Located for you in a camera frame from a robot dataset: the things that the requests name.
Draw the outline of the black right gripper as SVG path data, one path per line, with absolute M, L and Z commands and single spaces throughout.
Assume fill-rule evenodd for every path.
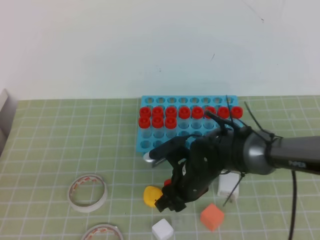
M 215 129 L 197 137 L 190 148 L 175 150 L 173 159 L 185 161 L 173 168 L 171 186 L 164 186 L 162 196 L 155 202 L 157 210 L 179 213 L 186 208 L 184 200 L 200 198 L 221 171 L 246 172 L 242 140 L 239 131 Z

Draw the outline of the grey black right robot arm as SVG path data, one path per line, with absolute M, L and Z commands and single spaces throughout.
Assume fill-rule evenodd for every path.
M 186 203 L 205 194 L 223 170 L 255 175 L 269 175 L 276 169 L 320 173 L 319 136 L 277 137 L 245 126 L 216 128 L 193 137 L 189 147 L 187 135 L 176 136 L 149 152 L 156 164 L 168 161 L 173 168 L 170 184 L 155 202 L 160 212 L 182 211 Z

